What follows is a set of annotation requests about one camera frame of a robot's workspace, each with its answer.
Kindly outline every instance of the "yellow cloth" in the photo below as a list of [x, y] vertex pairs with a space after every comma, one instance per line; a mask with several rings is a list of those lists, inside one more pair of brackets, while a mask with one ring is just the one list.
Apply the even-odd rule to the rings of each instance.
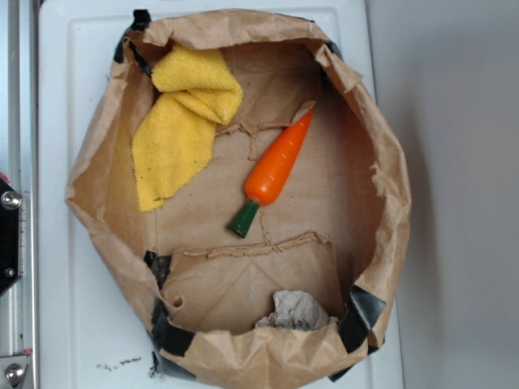
[[132, 142], [142, 212], [160, 207], [207, 166], [217, 123], [229, 123], [243, 99], [220, 50], [176, 45], [155, 65], [152, 81], [163, 93]]

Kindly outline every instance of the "toy carrot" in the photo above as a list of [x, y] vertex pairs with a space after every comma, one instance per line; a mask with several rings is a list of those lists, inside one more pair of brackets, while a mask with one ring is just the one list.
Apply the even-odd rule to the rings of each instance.
[[247, 203], [227, 227], [240, 237], [247, 235], [260, 205], [269, 205], [280, 195], [301, 150], [312, 114], [313, 109], [285, 128], [252, 170], [245, 183]]

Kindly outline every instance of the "gray crumpled tissue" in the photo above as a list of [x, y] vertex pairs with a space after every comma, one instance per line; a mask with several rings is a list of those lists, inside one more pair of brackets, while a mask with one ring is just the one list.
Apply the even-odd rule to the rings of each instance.
[[274, 293], [276, 311], [256, 322], [255, 327], [290, 328], [315, 331], [338, 320], [328, 316], [309, 293], [301, 290], [278, 290]]

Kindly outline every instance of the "black duct tape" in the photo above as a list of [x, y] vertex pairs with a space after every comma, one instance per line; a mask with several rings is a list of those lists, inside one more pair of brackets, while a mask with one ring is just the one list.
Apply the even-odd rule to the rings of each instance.
[[342, 58], [341, 49], [339, 49], [339, 46], [337, 46], [337, 43], [335, 43], [334, 41], [328, 41], [328, 42], [326, 42], [326, 46], [330, 50], [332, 50], [332, 53], [336, 54], [342, 61], [344, 61], [344, 59]]
[[159, 289], [164, 286], [166, 278], [169, 275], [169, 264], [171, 263], [171, 255], [159, 257], [152, 251], [146, 251], [144, 261], [152, 269], [152, 273], [157, 278]]
[[169, 324], [168, 310], [162, 300], [157, 299], [152, 317], [152, 338], [170, 354], [183, 357], [191, 346], [195, 333]]
[[[114, 54], [114, 61], [117, 63], [123, 63], [124, 62], [124, 52], [122, 50], [122, 42], [130, 31], [144, 31], [146, 28], [148, 28], [149, 23], [152, 21], [152, 16], [149, 14], [148, 10], [134, 10], [133, 11], [133, 23], [129, 28], [126, 29], [124, 34], [122, 34], [121, 39], [119, 40], [119, 43], [117, 47], [115, 48], [115, 54]], [[141, 67], [141, 69], [146, 73], [147, 75], [151, 75], [152, 71], [150, 66], [144, 61], [144, 59], [137, 53], [137, 50], [135, 49], [135, 45], [131, 44], [131, 51], [133, 51], [133, 54], [135, 56], [135, 60]]]
[[[364, 343], [385, 307], [386, 303], [384, 301], [354, 285], [346, 302], [346, 317], [338, 325], [339, 335], [348, 353], [352, 353]], [[368, 354], [373, 353], [377, 349], [368, 348]], [[336, 382], [351, 367], [332, 374], [328, 378]]]

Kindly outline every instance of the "metal bolt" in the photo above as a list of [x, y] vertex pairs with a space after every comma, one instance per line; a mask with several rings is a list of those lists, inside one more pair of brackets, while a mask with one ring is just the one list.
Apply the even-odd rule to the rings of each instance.
[[13, 363], [6, 369], [6, 381], [11, 387], [17, 387], [24, 380], [25, 370], [22, 366]]
[[7, 278], [13, 278], [14, 276], [16, 276], [16, 270], [13, 269], [12, 267], [8, 267], [6, 269], [6, 277]]
[[22, 198], [20, 195], [16, 192], [13, 192], [12, 190], [5, 192], [0, 200], [2, 206], [8, 211], [15, 210], [22, 203]]

